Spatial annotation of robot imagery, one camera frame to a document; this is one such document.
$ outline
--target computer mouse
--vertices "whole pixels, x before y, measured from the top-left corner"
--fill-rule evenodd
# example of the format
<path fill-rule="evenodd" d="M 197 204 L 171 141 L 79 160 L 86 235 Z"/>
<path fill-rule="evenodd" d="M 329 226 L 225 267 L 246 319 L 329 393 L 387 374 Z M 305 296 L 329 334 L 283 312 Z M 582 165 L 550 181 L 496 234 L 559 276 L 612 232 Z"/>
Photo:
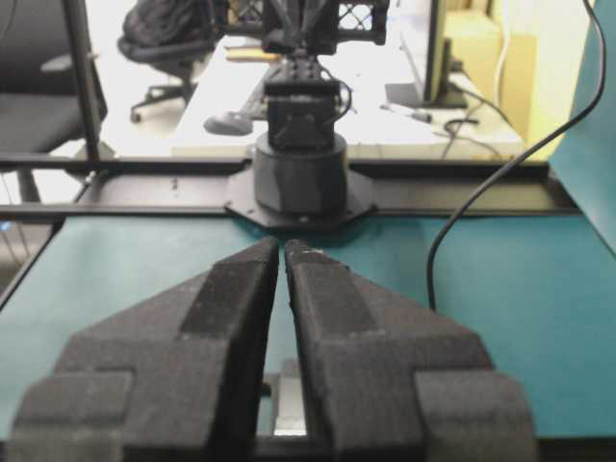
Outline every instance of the computer mouse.
<path fill-rule="evenodd" d="M 252 133 L 252 120 L 240 113 L 226 112 L 209 117 L 203 128 L 214 135 L 242 137 Z"/>

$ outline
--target white desk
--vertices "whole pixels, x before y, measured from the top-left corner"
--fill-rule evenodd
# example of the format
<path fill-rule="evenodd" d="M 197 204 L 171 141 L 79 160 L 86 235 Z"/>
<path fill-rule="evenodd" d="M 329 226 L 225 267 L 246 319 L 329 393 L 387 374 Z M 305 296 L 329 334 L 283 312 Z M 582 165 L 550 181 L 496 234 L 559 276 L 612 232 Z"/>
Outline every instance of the white desk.
<path fill-rule="evenodd" d="M 191 103 L 171 138 L 171 154 L 178 157 L 242 157 L 246 147 L 267 131 L 264 121 L 254 124 L 254 131 L 244 137 L 212 135 L 203 129 L 209 116 L 225 111 L 238 111 L 266 72 L 268 64 L 229 63 L 225 45 L 238 38 L 222 40 L 201 76 Z M 336 131 L 345 137 L 350 158 L 365 159 L 440 159 L 449 139 L 443 125 L 453 118 L 463 118 L 463 110 L 430 111 L 433 122 L 428 125 L 407 116 L 384 111 L 386 83 L 409 82 L 411 69 L 397 45 L 387 46 L 349 42 L 338 48 L 333 57 L 321 57 L 323 65 L 353 88 L 353 107 L 336 124 Z M 452 76 L 460 87 L 477 92 L 462 74 Z M 476 101 L 470 98 L 470 104 Z M 460 136 L 491 144 L 503 157 L 512 157 L 523 150 L 520 136 L 491 108 L 484 106 L 475 113 L 477 126 L 466 125 Z M 484 147 L 458 140 L 448 159 L 491 159 L 494 155 Z"/>

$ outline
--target backpack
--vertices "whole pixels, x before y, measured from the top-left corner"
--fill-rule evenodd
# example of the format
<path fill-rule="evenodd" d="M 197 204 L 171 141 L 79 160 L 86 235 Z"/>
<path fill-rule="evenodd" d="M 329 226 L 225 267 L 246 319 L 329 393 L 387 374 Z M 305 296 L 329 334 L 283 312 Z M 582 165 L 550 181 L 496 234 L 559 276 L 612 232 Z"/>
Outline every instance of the backpack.
<path fill-rule="evenodd" d="M 126 15 L 124 36 L 144 47 L 207 38 L 203 0 L 139 0 Z"/>

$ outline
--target white wall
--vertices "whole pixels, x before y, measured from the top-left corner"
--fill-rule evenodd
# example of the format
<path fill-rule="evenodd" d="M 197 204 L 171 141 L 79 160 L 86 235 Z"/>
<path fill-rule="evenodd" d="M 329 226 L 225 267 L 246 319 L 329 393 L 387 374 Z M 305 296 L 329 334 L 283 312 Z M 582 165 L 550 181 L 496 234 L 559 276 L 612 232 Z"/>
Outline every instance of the white wall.
<path fill-rule="evenodd" d="M 494 0 L 497 22 L 503 18 L 507 1 L 513 33 L 536 39 L 535 56 L 529 57 L 535 68 L 526 133 L 527 143 L 532 144 L 570 115 L 588 16 L 580 0 Z M 554 148 L 555 145 L 544 150 L 541 157 L 550 155 Z"/>

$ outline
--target black cylindrical base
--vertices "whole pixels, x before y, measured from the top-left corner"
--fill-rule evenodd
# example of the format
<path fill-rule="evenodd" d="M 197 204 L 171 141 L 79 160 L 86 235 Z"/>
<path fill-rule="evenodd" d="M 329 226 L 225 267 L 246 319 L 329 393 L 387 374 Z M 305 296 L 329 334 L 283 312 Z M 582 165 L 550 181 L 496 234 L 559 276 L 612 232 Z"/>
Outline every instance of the black cylindrical base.
<path fill-rule="evenodd" d="M 347 204 L 347 142 L 335 135 L 334 147 L 318 152 L 280 152 L 262 135 L 253 160 L 257 201 L 285 214 L 327 215 Z"/>

